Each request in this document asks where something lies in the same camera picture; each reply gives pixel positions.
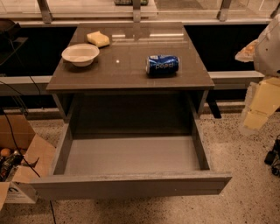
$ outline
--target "can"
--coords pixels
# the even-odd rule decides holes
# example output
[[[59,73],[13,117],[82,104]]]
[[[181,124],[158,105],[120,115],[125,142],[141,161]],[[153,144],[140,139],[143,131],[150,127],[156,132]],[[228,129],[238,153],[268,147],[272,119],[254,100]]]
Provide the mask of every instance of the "can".
[[[148,56],[146,72],[149,75],[174,74],[179,70],[179,58],[173,55]]]

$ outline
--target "yellow sponge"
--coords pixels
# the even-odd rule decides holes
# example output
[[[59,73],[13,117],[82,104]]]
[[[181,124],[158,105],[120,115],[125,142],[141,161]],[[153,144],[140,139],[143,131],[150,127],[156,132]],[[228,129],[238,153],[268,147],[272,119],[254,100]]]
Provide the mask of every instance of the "yellow sponge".
[[[108,46],[110,44],[109,37],[99,31],[87,34],[87,41],[97,47]]]

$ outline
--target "drawer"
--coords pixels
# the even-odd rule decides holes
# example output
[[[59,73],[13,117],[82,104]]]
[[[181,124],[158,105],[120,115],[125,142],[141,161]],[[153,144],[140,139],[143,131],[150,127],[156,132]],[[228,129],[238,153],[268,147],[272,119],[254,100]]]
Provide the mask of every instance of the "drawer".
[[[46,200],[219,194],[191,98],[184,92],[77,94],[50,175],[31,184]]]

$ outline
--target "cardboard box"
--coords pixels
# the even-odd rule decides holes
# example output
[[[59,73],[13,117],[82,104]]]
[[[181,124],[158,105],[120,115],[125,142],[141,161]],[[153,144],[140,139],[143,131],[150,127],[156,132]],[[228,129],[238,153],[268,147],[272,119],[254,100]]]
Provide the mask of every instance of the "cardboard box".
[[[24,156],[26,161],[34,163],[38,159],[34,170],[40,177],[47,176],[55,148],[36,135],[23,115],[8,115],[8,118],[17,147],[27,149]],[[15,150],[10,125],[6,116],[0,115],[0,147]],[[4,203],[36,203],[38,193],[29,184],[31,179],[36,178],[37,174],[28,166],[20,165],[17,169],[13,169],[8,181],[0,182],[0,210]]]

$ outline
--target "bowl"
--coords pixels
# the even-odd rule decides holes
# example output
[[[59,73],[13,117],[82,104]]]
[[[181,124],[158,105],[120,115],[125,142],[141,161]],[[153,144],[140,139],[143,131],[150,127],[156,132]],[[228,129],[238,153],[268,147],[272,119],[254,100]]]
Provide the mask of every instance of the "bowl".
[[[62,58],[77,67],[89,66],[99,54],[99,48],[90,44],[70,45],[62,52]]]

